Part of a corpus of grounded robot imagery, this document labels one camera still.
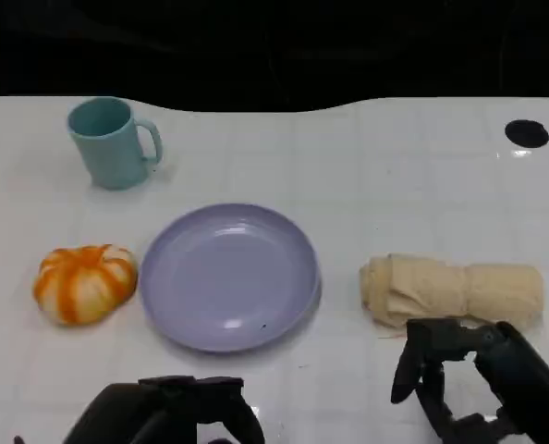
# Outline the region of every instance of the purple plate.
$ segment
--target purple plate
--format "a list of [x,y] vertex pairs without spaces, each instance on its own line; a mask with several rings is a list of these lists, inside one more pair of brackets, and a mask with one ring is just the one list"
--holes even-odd
[[275,211],[207,206],[154,241],[141,266],[148,316],[170,339],[206,352],[237,352],[278,338],[321,293],[315,251]]

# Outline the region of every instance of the mug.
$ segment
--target mug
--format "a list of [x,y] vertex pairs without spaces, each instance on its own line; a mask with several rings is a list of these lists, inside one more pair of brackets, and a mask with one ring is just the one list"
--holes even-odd
[[[135,119],[130,106],[115,97],[96,97],[75,107],[67,127],[78,146],[92,182],[108,190],[124,190],[149,176],[148,165],[162,160],[160,133],[152,122]],[[152,134],[155,157],[145,157],[137,127]]]

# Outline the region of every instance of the rolled towel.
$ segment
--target rolled towel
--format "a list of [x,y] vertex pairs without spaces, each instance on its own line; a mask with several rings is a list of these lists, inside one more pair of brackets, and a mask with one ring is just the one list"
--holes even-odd
[[543,280],[530,265],[448,265],[389,254],[360,269],[360,295],[373,319],[401,327],[417,317],[473,316],[530,325],[543,311]]

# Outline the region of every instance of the table surface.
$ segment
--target table surface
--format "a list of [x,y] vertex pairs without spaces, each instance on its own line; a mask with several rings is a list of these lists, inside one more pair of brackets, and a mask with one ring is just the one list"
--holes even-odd
[[[173,374],[242,376],[269,444],[437,442],[415,399],[390,404],[404,339],[387,339],[360,306],[360,265],[390,252],[540,267],[546,309],[527,336],[549,363],[549,143],[527,152],[504,133],[516,118],[549,131],[549,100],[235,115],[133,103],[158,126],[165,161],[122,192],[90,185],[67,136],[80,100],[0,98],[0,444],[16,434],[59,443],[108,383]],[[306,231],[323,270],[308,325],[261,350],[214,356],[160,338],[138,295],[93,327],[59,328],[39,312],[31,283],[50,250],[112,242],[140,260],[173,219],[219,202],[267,205]],[[498,406],[470,362],[446,371],[456,415]],[[200,442],[220,427],[203,426]]]

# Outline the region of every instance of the white and orange pumpkin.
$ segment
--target white and orange pumpkin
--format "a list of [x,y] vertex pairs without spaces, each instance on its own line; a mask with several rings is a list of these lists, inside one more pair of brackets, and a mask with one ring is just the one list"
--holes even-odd
[[60,248],[41,262],[34,299],[54,321],[96,322],[126,301],[137,285],[137,264],[124,248],[107,244]]

